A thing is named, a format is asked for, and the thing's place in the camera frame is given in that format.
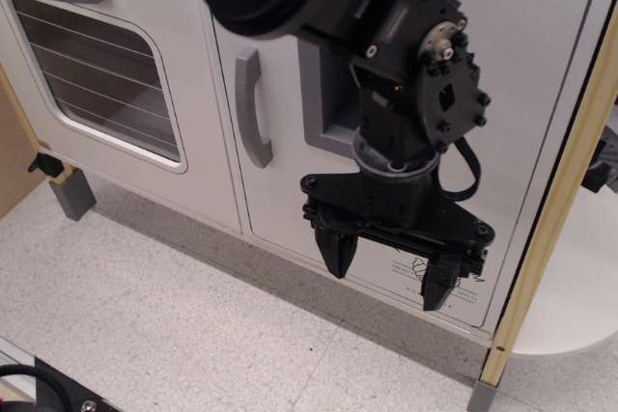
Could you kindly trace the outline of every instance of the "oven door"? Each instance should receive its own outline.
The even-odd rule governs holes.
[[[0,60],[47,152],[240,231],[199,0],[0,5]]]

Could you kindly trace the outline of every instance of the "oven window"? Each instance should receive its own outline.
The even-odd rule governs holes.
[[[70,119],[180,162],[150,46],[138,34],[36,0],[12,0],[58,105]]]

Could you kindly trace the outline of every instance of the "cabinet leg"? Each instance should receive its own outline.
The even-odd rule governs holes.
[[[488,412],[497,391],[493,386],[477,380],[465,410],[467,412]]]
[[[81,169],[73,171],[61,184],[50,181],[51,190],[69,219],[78,221],[97,199]]]

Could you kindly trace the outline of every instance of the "floor tile seam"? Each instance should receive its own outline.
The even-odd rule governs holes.
[[[307,378],[307,381],[305,381],[305,384],[302,385],[302,389],[300,390],[300,393],[298,393],[298,396],[296,397],[296,400],[294,401],[294,404],[292,404],[292,408],[290,409],[290,412],[294,412],[296,405],[298,404],[298,401],[300,400],[300,398],[302,398],[303,393],[305,392],[305,390],[307,389],[307,385],[309,384],[309,382],[311,381],[311,379],[313,378],[314,374],[316,373],[316,370],[318,369],[318,367],[320,366],[320,364],[322,363],[322,360],[324,358],[324,356],[326,355],[326,352],[328,352],[328,350],[330,349],[330,346],[332,345],[333,340],[335,339],[335,336],[339,333],[339,331],[341,330],[341,325],[344,323],[343,320],[340,320],[337,324],[337,328],[335,330],[332,331],[332,335],[330,336],[328,343],[326,343],[326,347],[324,348],[324,351],[322,353],[322,356],[320,356],[320,359],[318,360],[318,362],[316,363],[316,365],[314,366],[314,368],[311,370],[311,373],[309,374],[309,377]]]
[[[522,404],[527,405],[528,407],[532,407],[534,410],[538,410],[539,412],[545,412],[543,409],[537,407],[534,404],[530,404],[529,402],[526,402],[525,400],[521,400],[520,398],[516,398],[515,396],[508,395],[508,394],[506,394],[506,393],[504,393],[504,392],[502,392],[500,390],[497,390],[497,393],[499,395],[505,396],[508,399],[512,399],[512,400],[516,400],[517,402],[521,402]]]

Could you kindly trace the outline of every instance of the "black cable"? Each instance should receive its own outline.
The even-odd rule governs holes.
[[[444,190],[442,188],[442,184],[440,183],[439,166],[432,172],[432,178],[434,179],[435,188],[440,195],[453,202],[462,202],[463,200],[467,200],[472,197],[479,189],[479,184],[481,183],[481,163],[479,163],[479,159],[476,157],[476,154],[474,154],[474,151],[466,142],[464,137],[455,142],[455,147],[457,147],[457,150],[462,154],[463,159],[470,168],[470,171],[474,176],[474,183],[461,192],[449,192]]]
[[[62,407],[65,412],[72,412],[73,408],[70,403],[69,393],[64,386],[53,376],[51,373],[39,369],[38,367],[24,366],[21,364],[10,364],[7,366],[0,366],[0,378],[10,375],[26,375],[34,376],[43,383],[49,386],[54,393],[58,396],[58,399],[62,403]]]

